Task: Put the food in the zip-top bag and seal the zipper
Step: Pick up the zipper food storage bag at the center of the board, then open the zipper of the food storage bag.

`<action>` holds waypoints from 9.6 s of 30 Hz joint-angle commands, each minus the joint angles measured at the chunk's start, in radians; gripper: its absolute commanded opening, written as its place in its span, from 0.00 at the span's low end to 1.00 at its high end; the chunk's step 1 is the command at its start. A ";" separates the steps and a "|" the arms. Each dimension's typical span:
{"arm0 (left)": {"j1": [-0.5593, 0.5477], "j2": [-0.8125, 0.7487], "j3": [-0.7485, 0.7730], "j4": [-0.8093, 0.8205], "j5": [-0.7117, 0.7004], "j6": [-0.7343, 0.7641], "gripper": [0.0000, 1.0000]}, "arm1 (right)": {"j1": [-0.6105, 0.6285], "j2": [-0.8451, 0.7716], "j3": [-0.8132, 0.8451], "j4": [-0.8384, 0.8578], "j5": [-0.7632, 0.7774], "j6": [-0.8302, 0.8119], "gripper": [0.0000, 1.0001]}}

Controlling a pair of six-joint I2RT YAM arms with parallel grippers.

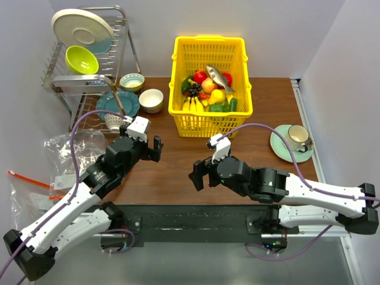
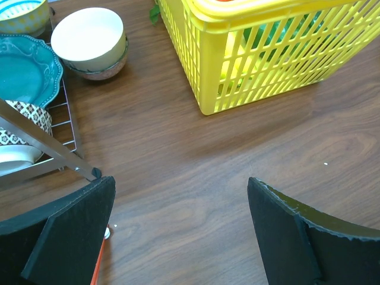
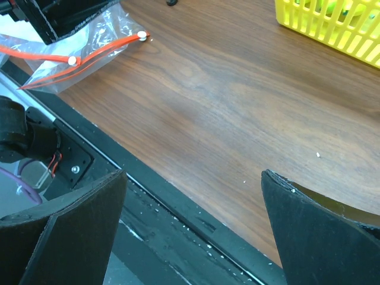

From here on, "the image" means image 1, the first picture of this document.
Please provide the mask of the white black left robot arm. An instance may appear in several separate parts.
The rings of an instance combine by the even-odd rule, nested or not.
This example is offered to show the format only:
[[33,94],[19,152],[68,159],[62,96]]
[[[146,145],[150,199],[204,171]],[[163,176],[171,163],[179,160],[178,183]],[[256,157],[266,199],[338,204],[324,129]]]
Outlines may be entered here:
[[154,137],[153,148],[138,138],[116,138],[48,212],[23,230],[11,229],[4,235],[9,261],[19,266],[26,279],[36,281],[67,249],[92,235],[125,232],[134,242],[134,234],[122,228],[123,212],[112,202],[80,216],[117,188],[137,162],[159,162],[162,148],[159,136]]

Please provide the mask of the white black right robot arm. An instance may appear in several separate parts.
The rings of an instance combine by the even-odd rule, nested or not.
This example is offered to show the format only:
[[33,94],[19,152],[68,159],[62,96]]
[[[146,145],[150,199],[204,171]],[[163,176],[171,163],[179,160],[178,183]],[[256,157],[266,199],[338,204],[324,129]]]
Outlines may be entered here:
[[300,225],[332,225],[350,233],[373,235],[379,226],[373,204],[375,189],[369,183],[348,187],[301,180],[283,170],[252,168],[233,156],[217,162],[211,158],[196,161],[189,178],[197,191],[204,187],[204,176],[208,176],[210,187],[222,184],[261,204],[278,203],[263,222],[271,233]]

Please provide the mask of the yellow toy banana bunch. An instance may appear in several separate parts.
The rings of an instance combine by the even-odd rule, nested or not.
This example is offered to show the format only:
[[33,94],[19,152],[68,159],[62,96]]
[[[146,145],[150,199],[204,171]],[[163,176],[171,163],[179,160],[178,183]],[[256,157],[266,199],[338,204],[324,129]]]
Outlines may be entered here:
[[204,112],[204,106],[198,97],[188,97],[182,105],[182,111],[201,113]]

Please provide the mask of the green toy cucumber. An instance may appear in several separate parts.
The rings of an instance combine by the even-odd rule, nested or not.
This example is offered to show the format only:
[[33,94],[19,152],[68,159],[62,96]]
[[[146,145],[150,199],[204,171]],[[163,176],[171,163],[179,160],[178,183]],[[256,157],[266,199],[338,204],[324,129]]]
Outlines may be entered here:
[[233,98],[230,100],[230,103],[229,103],[229,111],[230,111],[230,112],[235,112],[236,109],[237,109],[237,105],[238,105],[238,101],[237,101],[236,98],[233,97]]

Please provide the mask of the green toy bell pepper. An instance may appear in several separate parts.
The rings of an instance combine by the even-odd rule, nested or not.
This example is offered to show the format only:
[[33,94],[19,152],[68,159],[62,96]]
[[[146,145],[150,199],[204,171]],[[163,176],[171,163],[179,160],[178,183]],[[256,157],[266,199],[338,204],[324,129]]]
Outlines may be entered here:
[[212,104],[209,106],[209,112],[226,113],[230,111],[228,104]]

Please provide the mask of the clear zip top bag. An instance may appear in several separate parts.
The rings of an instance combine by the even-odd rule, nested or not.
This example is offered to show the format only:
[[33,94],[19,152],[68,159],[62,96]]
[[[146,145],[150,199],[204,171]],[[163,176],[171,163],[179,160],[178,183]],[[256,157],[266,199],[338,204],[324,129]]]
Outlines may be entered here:
[[[96,162],[105,152],[107,140],[95,129],[78,131],[74,138],[74,153],[80,173]],[[57,135],[45,141],[45,152],[53,169],[50,177],[51,195],[67,193],[75,184],[75,167],[71,155],[70,134]]]

